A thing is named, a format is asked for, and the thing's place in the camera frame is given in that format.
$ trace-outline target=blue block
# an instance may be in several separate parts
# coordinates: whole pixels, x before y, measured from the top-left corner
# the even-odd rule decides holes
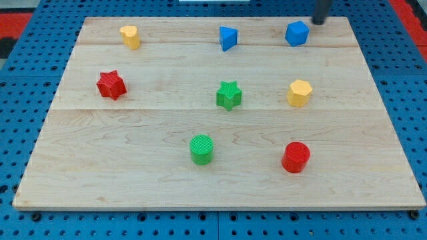
[[[238,44],[238,30],[229,27],[220,27],[220,44],[222,51],[227,51]]]
[[[309,29],[301,21],[291,23],[286,29],[285,39],[292,46],[298,46],[306,43]]]

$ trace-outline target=red star block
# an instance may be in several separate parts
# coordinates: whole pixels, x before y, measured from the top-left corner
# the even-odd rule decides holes
[[[102,97],[111,97],[114,101],[127,93],[123,79],[117,74],[117,70],[109,73],[101,73],[101,79],[96,83]]]

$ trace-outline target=toy block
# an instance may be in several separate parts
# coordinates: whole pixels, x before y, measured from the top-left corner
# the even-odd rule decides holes
[[[191,160],[197,165],[206,165],[214,158],[214,142],[207,135],[197,135],[189,142]]]
[[[310,158],[310,149],[303,143],[292,142],[285,148],[282,167],[290,173],[300,173]]]
[[[111,97],[114,101],[127,93],[123,79],[117,74],[117,70],[109,73],[101,73],[101,79],[96,83],[102,97]]]
[[[216,105],[231,111],[233,107],[242,103],[242,90],[238,88],[238,82],[227,83],[222,81],[221,87],[216,92]]]
[[[136,26],[124,26],[120,28],[123,43],[130,49],[135,50],[141,45],[138,28]]]
[[[302,21],[290,23],[286,29],[285,39],[292,47],[295,47],[306,43],[309,31]]]
[[[238,30],[229,27],[220,27],[220,44],[222,51],[227,51],[238,44]]]
[[[291,106],[303,107],[310,100],[312,92],[309,82],[297,79],[290,84],[286,99]]]

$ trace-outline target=green star block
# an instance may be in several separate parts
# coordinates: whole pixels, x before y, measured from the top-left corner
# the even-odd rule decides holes
[[[214,158],[214,142],[207,135],[197,135],[189,142],[191,160],[197,165],[206,165]]]
[[[242,90],[238,88],[238,82],[227,83],[222,81],[221,88],[216,92],[216,105],[225,107],[231,111],[233,107],[242,103]]]

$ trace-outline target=wooden board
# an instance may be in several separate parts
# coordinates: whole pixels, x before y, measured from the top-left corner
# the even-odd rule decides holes
[[[288,23],[308,42],[289,47]],[[119,28],[137,25],[138,50]],[[239,29],[220,50],[219,26]],[[101,71],[128,93],[102,98]],[[302,109],[289,84],[314,88]],[[220,81],[238,81],[242,105],[215,104]],[[190,160],[197,134],[214,141],[206,166]],[[309,145],[300,174],[280,165],[291,141]],[[350,211],[425,206],[357,41],[344,17],[90,17],[17,191],[19,210]]]

